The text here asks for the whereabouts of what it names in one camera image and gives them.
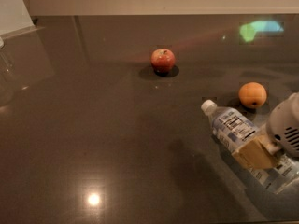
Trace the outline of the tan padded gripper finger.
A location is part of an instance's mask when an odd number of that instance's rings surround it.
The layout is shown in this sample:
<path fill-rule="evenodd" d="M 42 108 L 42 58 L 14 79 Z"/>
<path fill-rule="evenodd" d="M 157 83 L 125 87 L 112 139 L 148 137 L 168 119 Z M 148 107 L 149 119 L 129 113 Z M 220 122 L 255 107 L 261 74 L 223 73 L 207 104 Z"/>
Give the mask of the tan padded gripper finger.
<path fill-rule="evenodd" d="M 281 148 L 266 135 L 257 135 L 233 152 L 233 157 L 245 169 L 270 169 L 278 166 Z"/>

